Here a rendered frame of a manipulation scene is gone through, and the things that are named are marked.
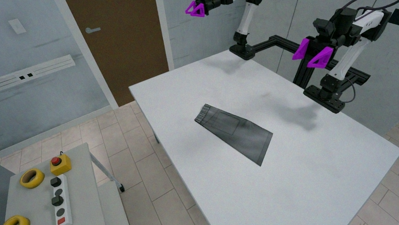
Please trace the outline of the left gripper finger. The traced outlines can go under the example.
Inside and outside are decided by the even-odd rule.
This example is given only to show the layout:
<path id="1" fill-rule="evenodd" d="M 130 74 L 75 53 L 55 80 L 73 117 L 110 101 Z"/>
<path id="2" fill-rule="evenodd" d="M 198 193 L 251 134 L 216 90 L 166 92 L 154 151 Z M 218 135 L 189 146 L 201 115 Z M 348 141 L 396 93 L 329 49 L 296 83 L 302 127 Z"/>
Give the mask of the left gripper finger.
<path id="1" fill-rule="evenodd" d="M 325 68 L 333 49 L 326 47 L 323 49 L 318 55 L 316 55 L 308 64 L 308 68 Z M 316 60 L 318 60 L 317 64 L 313 64 Z"/>
<path id="2" fill-rule="evenodd" d="M 309 39 L 304 38 L 298 48 L 298 50 L 295 52 L 295 54 L 292 57 L 292 60 L 299 60 L 303 59 L 307 50 L 307 46 L 309 43 Z"/>

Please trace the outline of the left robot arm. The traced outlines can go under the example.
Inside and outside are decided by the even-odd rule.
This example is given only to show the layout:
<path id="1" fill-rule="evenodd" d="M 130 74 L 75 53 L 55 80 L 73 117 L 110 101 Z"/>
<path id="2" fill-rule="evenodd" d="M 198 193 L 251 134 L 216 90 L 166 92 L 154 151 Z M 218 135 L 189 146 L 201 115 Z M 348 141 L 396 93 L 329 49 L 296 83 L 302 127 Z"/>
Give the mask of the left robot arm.
<path id="1" fill-rule="evenodd" d="M 373 11 L 354 22 L 358 10 L 345 8 L 333 21 L 335 32 L 332 38 L 337 40 L 336 46 L 349 47 L 338 64 L 326 74 L 320 82 L 321 89 L 310 85 L 305 92 L 339 111 L 345 103 L 332 96 L 341 88 L 341 83 L 351 65 L 359 54 L 372 42 L 376 41 L 383 33 L 392 12 Z M 333 25 L 328 20 L 317 18 L 313 26 L 322 36 L 330 36 Z"/>

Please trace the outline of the grey shorts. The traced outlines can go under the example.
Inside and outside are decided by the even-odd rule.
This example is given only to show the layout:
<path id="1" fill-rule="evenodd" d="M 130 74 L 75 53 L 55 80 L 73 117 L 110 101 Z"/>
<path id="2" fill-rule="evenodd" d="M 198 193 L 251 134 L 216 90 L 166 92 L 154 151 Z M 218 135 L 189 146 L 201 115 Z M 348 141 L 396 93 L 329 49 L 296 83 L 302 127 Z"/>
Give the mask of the grey shorts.
<path id="1" fill-rule="evenodd" d="M 208 104 L 194 120 L 257 165 L 262 165 L 272 132 Z"/>

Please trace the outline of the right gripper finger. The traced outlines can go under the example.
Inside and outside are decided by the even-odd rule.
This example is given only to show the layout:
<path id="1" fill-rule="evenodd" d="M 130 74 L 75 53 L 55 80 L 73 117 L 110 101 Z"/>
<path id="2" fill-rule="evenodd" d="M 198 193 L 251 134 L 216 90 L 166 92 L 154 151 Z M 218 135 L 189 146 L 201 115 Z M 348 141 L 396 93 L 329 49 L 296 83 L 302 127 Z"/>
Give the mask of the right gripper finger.
<path id="1" fill-rule="evenodd" d="M 186 9 L 185 13 L 186 14 L 190 14 L 190 12 L 188 12 L 188 10 L 193 6 L 193 9 L 196 8 L 196 3 L 195 1 L 192 1 L 192 3 L 190 4 L 190 6 Z M 197 11 L 195 11 L 193 14 L 197 14 Z"/>
<path id="2" fill-rule="evenodd" d="M 193 14 L 195 11 L 200 10 L 200 14 Z M 203 4 L 200 3 L 191 13 L 191 16 L 205 17 Z"/>

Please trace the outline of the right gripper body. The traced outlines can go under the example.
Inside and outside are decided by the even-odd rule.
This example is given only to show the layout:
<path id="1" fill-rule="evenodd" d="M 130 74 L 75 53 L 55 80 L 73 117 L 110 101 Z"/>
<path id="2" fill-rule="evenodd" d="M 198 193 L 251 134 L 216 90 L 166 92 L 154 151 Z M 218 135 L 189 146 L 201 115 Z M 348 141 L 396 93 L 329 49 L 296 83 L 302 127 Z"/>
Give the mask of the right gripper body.
<path id="1" fill-rule="evenodd" d="M 196 2 L 196 7 L 202 3 L 204 7 L 204 14 L 207 16 L 209 15 L 209 11 L 213 9 L 214 4 L 212 4 L 212 0 L 195 0 Z M 197 14 L 200 14 L 200 10 L 197 10 Z"/>

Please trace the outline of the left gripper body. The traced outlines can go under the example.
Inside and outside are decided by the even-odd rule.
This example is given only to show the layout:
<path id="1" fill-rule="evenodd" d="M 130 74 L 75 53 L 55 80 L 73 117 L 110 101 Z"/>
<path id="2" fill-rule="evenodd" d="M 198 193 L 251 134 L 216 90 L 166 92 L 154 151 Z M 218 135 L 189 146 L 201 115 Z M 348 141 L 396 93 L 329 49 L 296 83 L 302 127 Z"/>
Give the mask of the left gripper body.
<path id="1" fill-rule="evenodd" d="M 332 60 L 338 50 L 338 46 L 336 46 L 337 40 L 332 38 L 336 28 L 335 24 L 332 22 L 333 31 L 330 36 L 316 36 L 315 38 L 312 36 L 307 36 L 306 39 L 309 39 L 309 44 L 307 46 L 307 50 L 304 56 L 304 59 L 311 61 L 318 53 L 320 53 L 324 48 L 329 47 L 333 49 L 331 56 L 327 62 L 326 66 L 329 66 L 332 63 Z"/>

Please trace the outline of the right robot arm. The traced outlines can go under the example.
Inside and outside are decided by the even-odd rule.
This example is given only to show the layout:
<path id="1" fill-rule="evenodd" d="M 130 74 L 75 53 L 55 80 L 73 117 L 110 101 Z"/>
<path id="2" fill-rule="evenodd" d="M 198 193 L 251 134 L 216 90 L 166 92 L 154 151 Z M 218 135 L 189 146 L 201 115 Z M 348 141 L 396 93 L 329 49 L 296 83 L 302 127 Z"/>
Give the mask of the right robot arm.
<path id="1" fill-rule="evenodd" d="M 213 9 L 219 7 L 221 4 L 229 5 L 232 4 L 235 0 L 212 0 L 212 4 L 214 4 Z M 231 50 L 236 53 L 249 58 L 253 55 L 252 52 L 246 50 L 247 44 L 247 31 L 249 24 L 251 22 L 252 16 L 254 14 L 257 6 L 262 2 L 262 0 L 246 0 L 245 11 L 241 20 L 241 23 L 234 34 L 233 40 L 237 42 L 237 44 L 230 47 Z"/>

